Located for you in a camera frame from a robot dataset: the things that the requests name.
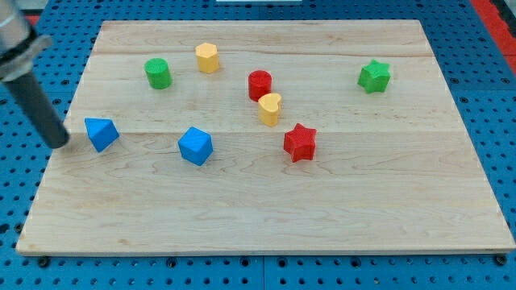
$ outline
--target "table surface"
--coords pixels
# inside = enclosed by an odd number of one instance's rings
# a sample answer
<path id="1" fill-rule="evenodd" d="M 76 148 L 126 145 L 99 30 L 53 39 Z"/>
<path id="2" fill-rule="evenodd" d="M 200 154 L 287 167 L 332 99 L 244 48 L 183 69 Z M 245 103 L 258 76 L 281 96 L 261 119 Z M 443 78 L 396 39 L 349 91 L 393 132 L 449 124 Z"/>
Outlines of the table surface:
<path id="1" fill-rule="evenodd" d="M 55 45 L 35 74 L 63 118 L 103 20 L 419 19 L 511 231 L 516 78 L 471 3 L 432 0 L 304 1 L 300 6 L 216 6 L 201 0 L 51 0 L 38 24 Z M 0 86 L 0 288 L 509 288 L 516 255 L 25 257 L 15 251 L 51 150 Z"/>
<path id="2" fill-rule="evenodd" d="M 213 74 L 196 65 L 203 42 L 218 46 Z M 170 63 L 171 87 L 149 87 L 142 67 L 153 57 Z M 356 83 L 372 58 L 391 65 L 385 93 Z M 258 68 L 283 97 L 273 128 L 247 96 Z M 91 117 L 113 119 L 121 134 L 102 154 L 85 132 Z M 293 164 L 282 145 L 297 122 L 318 130 L 317 150 Z M 515 247 L 417 20 L 105 22 L 65 125 L 71 141 L 49 161 L 23 255 Z M 190 126 L 212 134 L 201 167 L 177 147 Z"/>

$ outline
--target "blue block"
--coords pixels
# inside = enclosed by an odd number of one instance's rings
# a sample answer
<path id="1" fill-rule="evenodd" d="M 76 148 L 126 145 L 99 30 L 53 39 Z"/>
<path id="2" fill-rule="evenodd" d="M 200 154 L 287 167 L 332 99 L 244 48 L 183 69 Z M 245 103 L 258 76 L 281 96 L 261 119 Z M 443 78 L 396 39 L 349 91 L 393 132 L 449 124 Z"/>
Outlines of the blue block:
<path id="1" fill-rule="evenodd" d="M 84 123 L 88 131 L 88 138 L 99 153 L 119 137 L 119 133 L 110 119 L 85 118 Z"/>
<path id="2" fill-rule="evenodd" d="M 213 152 L 210 134 L 195 127 L 190 127 L 177 141 L 181 157 L 201 166 Z"/>

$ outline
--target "toy block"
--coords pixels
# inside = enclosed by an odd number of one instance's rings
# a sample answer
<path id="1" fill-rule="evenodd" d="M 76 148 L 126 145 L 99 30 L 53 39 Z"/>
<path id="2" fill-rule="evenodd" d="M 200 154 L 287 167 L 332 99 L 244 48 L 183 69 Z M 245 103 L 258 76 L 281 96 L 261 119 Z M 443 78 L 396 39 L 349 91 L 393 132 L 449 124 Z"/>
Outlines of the toy block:
<path id="1" fill-rule="evenodd" d="M 217 46 L 203 43 L 195 48 L 199 70 L 203 73 L 213 73 L 219 68 Z"/>
<path id="2" fill-rule="evenodd" d="M 364 87 L 366 93 L 384 92 L 390 80 L 389 64 L 376 60 L 364 66 L 360 73 L 358 84 Z"/>
<path id="3" fill-rule="evenodd" d="M 120 135 L 114 127 L 113 121 L 103 118 L 85 118 L 88 138 L 97 152 L 102 152 L 110 146 Z"/>
<path id="4" fill-rule="evenodd" d="M 281 113 L 281 95 L 268 93 L 258 100 L 258 117 L 267 126 L 277 125 Z"/>
<path id="5" fill-rule="evenodd" d="M 312 160 L 315 153 L 315 134 L 317 130 L 298 123 L 294 129 L 285 133 L 283 149 L 292 156 L 292 162 Z"/>
<path id="6" fill-rule="evenodd" d="M 161 58 L 153 58 L 145 63 L 148 84 L 153 89 L 166 89 L 172 84 L 169 64 Z"/>
<path id="7" fill-rule="evenodd" d="M 249 97 L 254 101 L 258 100 L 271 93 L 271 86 L 273 83 L 273 77 L 268 72 L 257 70 L 251 72 L 248 78 L 249 83 Z"/>
<path id="8" fill-rule="evenodd" d="M 190 127 L 177 141 L 177 144 L 181 151 L 181 157 L 198 166 L 204 164 L 213 152 L 210 134 L 196 127 Z"/>

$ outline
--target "wooden board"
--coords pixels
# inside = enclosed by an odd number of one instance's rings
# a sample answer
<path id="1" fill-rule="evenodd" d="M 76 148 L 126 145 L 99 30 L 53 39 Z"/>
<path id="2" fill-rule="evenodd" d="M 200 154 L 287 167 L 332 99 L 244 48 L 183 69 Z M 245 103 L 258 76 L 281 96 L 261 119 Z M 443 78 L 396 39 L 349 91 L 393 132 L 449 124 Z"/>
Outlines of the wooden board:
<path id="1" fill-rule="evenodd" d="M 221 69 L 194 47 L 218 45 Z M 148 86 L 163 57 L 174 84 Z M 385 93 L 356 82 L 391 64 Z M 247 75 L 283 97 L 278 126 L 257 117 Z M 102 154 L 84 117 L 112 118 Z M 283 135 L 318 130 L 293 164 Z M 418 21 L 106 22 L 21 233 L 23 255 L 395 255 L 515 248 Z M 210 132 L 201 167 L 177 140 Z"/>

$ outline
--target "yellow block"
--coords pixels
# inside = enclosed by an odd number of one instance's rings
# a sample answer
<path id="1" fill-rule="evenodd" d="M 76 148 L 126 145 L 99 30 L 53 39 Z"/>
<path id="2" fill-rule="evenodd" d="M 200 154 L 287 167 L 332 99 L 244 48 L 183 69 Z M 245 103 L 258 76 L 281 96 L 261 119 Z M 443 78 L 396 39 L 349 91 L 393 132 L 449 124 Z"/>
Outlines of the yellow block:
<path id="1" fill-rule="evenodd" d="M 281 95 L 268 93 L 258 100 L 258 117 L 267 126 L 277 125 L 281 113 Z"/>
<path id="2" fill-rule="evenodd" d="M 204 73 L 213 73 L 219 67 L 217 46 L 211 43 L 203 43 L 195 48 L 195 55 L 199 70 Z"/>

